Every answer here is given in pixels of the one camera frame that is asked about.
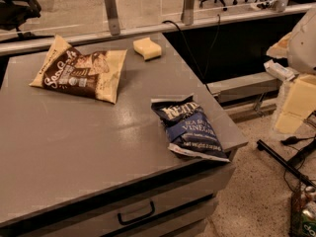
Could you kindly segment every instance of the table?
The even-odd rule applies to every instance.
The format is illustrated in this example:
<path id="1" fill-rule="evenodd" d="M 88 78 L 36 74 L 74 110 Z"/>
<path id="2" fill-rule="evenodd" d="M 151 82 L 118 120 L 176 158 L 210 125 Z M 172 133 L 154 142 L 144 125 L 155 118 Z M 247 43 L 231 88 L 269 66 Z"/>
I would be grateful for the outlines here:
<path id="1" fill-rule="evenodd" d="M 186 236 L 212 214 L 234 164 L 170 152 L 150 100 L 193 93 L 231 160 L 247 140 L 163 35 L 150 37 L 162 56 L 146 62 L 132 48 L 145 37 L 77 47 L 127 49 L 115 105 L 30 87 L 45 52 L 10 58 L 0 91 L 0 236 Z"/>

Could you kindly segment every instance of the drawer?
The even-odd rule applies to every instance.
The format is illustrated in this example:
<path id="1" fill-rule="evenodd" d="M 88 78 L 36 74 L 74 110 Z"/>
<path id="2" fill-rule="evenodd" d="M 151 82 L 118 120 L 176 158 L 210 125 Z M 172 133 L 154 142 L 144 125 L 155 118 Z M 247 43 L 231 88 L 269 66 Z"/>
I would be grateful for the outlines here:
<path id="1" fill-rule="evenodd" d="M 118 235 L 109 235 L 109 237 L 171 237 L 177 235 L 181 237 L 186 235 L 193 237 L 198 233 L 198 231 L 195 231 L 193 227 L 190 229 L 190 226 L 193 223 L 212 215 L 217 206 L 218 200 L 216 197 L 204 200 L 167 216 L 158 218 L 151 223 L 144 224 Z"/>
<path id="2" fill-rule="evenodd" d="M 229 163 L 22 236 L 99 237 L 212 195 L 225 188 L 234 170 L 235 165 Z"/>

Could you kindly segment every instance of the brown snack bag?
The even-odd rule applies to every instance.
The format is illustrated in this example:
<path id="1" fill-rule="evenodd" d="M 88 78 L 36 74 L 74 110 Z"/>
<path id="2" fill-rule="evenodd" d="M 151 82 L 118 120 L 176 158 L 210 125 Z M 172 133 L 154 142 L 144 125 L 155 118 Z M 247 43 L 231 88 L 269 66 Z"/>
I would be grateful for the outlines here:
<path id="1" fill-rule="evenodd" d="M 125 56 L 126 50 L 84 55 L 61 36 L 55 36 L 43 66 L 30 86 L 115 104 Z"/>

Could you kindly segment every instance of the gray tabletop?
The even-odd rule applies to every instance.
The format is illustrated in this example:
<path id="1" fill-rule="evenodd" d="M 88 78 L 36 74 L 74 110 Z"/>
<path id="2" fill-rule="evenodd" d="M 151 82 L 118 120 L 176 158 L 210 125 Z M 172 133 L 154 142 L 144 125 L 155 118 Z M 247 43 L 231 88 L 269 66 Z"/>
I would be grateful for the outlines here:
<path id="1" fill-rule="evenodd" d="M 163 53 L 146 62 L 132 48 L 140 37 L 78 47 L 127 49 L 115 105 L 30 87 L 44 52 L 10 59 L 0 91 L 0 226 L 197 161 L 167 149 L 151 98 L 193 93 L 226 151 L 247 143 L 165 38 L 151 38 Z"/>

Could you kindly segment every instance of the floor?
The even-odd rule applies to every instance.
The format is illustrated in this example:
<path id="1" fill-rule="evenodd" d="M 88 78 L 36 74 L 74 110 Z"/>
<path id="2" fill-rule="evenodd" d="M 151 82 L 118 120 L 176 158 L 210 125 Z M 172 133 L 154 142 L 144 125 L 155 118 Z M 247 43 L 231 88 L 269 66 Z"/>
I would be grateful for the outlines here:
<path id="1" fill-rule="evenodd" d="M 36 35 L 61 34 L 80 35 L 99 33 L 108 30 L 103 0 L 39 0 L 42 5 L 41 17 L 23 25 L 23 30 L 32 30 Z M 183 0 L 117 0 L 120 26 L 138 28 L 159 24 L 163 20 L 179 21 Z M 223 12 L 219 3 L 212 0 L 195 4 L 195 17 L 217 17 L 218 13 L 238 14 L 252 10 L 249 3 L 238 0 L 237 6 L 229 6 Z M 14 32 L 0 32 L 0 40 L 11 38 Z M 265 105 L 276 105 L 271 100 Z M 282 146 L 272 131 L 273 115 L 256 118 L 244 118 L 245 111 L 251 113 L 250 106 L 227 110 L 238 120 L 237 125 L 249 139 L 247 146 L 241 148 L 236 157 L 236 171 L 224 191 L 218 194 L 219 206 L 206 222 L 206 228 L 198 237 L 282 237 L 288 236 L 290 225 L 291 189 L 283 178 L 284 168 L 265 151 L 257 149 L 259 139 L 265 141 L 283 158 L 289 159 L 295 149 Z M 311 137 L 315 128 L 304 124 L 297 132 L 298 137 Z M 301 148 L 311 140 L 295 145 Z M 301 172 L 316 179 L 313 166 L 316 155 L 312 154 L 301 167 Z M 286 179 L 294 189 L 297 179 L 286 174 Z"/>

